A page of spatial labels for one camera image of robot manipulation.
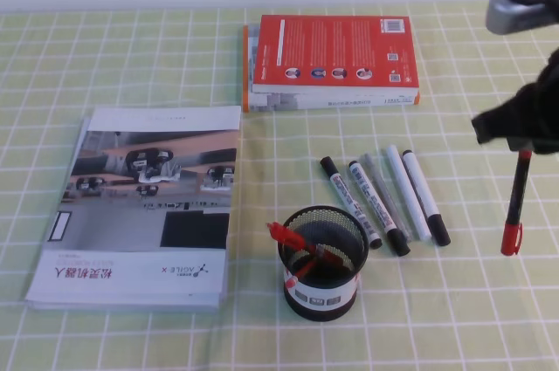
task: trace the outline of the red book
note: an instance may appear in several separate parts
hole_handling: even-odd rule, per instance
[[[418,100],[408,17],[263,16],[253,93]]]

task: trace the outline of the table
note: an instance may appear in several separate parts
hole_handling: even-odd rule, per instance
[[[485,6],[0,16],[0,369],[559,369],[558,159],[533,160],[521,255],[504,258],[515,157],[504,142],[480,148],[470,126],[535,77],[559,28],[496,37],[484,29]],[[269,12],[410,14],[420,104],[243,117],[219,314],[25,308],[83,116],[96,106],[239,104],[240,28]],[[343,166],[391,143],[416,152],[452,244],[414,242],[406,258],[385,245],[370,253],[348,314],[299,318],[283,299],[265,223],[311,204],[340,206],[318,160]]]

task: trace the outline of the pen clip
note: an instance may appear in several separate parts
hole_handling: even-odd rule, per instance
[[[518,237],[518,243],[516,244],[516,247],[514,248],[514,254],[518,255],[518,251],[521,249],[521,243],[522,243],[522,232],[524,231],[524,226],[522,225],[522,223],[520,223],[520,225],[518,226],[518,231],[521,233],[520,236]]]

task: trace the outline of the marker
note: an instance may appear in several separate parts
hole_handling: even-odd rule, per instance
[[[355,217],[355,219],[361,224],[361,226],[365,229],[367,236],[369,236],[369,244],[372,249],[378,249],[383,245],[383,241],[378,236],[378,233],[373,229],[373,225],[365,216],[361,205],[355,198],[349,193],[348,185],[342,179],[340,172],[338,172],[337,167],[335,166],[334,162],[330,157],[324,157],[321,160],[321,166],[330,178],[330,181],[334,185],[336,193],[340,196],[343,201],[343,204],[346,207],[346,210],[349,211],[349,214]]]
[[[507,221],[505,222],[505,230],[503,231],[503,241],[500,245],[500,252],[505,256],[517,255],[521,248],[521,210],[531,157],[531,151],[521,150],[518,152],[518,162],[516,162],[516,171],[514,172],[513,190],[510,195],[510,203],[508,203]]]
[[[392,221],[394,221],[394,224],[398,227],[398,229],[400,229],[403,232],[403,234],[405,235],[405,239],[409,243],[412,240],[411,234],[406,228],[406,226],[404,225],[404,222],[402,221],[402,218],[398,213],[396,205],[394,204],[394,200],[392,199],[392,195],[390,194],[390,191],[388,190],[386,183],[384,183],[384,179],[383,176],[381,175],[380,170],[376,168],[376,164],[373,162],[373,156],[370,155],[369,153],[365,153],[364,157],[365,157],[365,162],[369,165],[369,172],[373,176],[373,182],[376,185],[376,190],[378,190],[378,193],[380,194],[381,199],[383,200],[386,210],[388,210],[390,216],[392,217]]]
[[[349,164],[349,171],[355,178],[359,189],[365,195],[365,199],[370,207],[375,211],[376,218],[378,218],[378,221],[383,225],[384,232],[392,246],[392,250],[394,250],[398,256],[405,256],[410,253],[405,235],[394,224],[392,217],[390,217],[388,210],[384,207],[383,201],[381,201],[380,196],[376,193],[375,188],[365,174],[361,164],[357,161],[352,161]]]
[[[400,154],[396,149],[396,146],[392,145],[386,149],[386,155],[396,177],[396,183],[404,195],[405,204],[408,207],[408,211],[411,215],[411,220],[416,228],[420,240],[429,240],[431,238],[431,232],[429,227],[425,222],[425,217],[423,211],[421,210],[421,205],[419,205],[418,198],[416,197],[416,192],[410,183],[410,178],[408,174],[405,173],[404,165],[402,164],[402,159],[400,159]]]
[[[447,246],[451,243],[451,238],[448,236],[445,223],[443,223],[443,217],[440,215],[435,199],[429,190],[429,185],[421,170],[421,166],[419,166],[418,158],[411,150],[405,150],[402,153],[402,160],[408,170],[413,188],[418,194],[419,202],[427,217],[427,225],[429,226],[431,235],[439,246]]]

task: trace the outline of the black marker cap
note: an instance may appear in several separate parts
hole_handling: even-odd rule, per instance
[[[376,238],[369,244],[371,249],[379,249],[383,246],[383,241],[380,238]]]
[[[334,162],[329,156],[326,156],[321,160],[321,166],[326,172],[326,174],[328,175],[328,177],[332,177],[332,175],[335,175],[336,173],[340,173],[338,172],[338,168],[335,166]]]
[[[392,229],[386,232],[386,237],[390,242],[392,250],[400,257],[410,253],[408,242],[406,242],[405,235],[400,229]]]
[[[451,243],[451,238],[448,236],[445,223],[443,223],[443,217],[440,214],[434,214],[427,218],[427,225],[439,246],[447,246]]]

